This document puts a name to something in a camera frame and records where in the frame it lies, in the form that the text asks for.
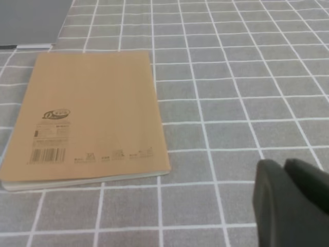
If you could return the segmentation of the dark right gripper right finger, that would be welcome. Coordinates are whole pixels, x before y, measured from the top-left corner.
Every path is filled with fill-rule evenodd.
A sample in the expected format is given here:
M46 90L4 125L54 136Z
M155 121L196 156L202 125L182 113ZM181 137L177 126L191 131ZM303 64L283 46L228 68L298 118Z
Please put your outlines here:
M284 170L304 196L328 215L328 173L296 158L287 159Z

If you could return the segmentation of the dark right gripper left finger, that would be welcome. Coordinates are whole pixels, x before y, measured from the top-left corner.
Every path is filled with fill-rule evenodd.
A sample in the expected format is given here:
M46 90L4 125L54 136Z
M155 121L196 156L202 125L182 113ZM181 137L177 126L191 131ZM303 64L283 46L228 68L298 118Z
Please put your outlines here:
M257 163L252 203L259 246L328 246L328 215L277 162Z

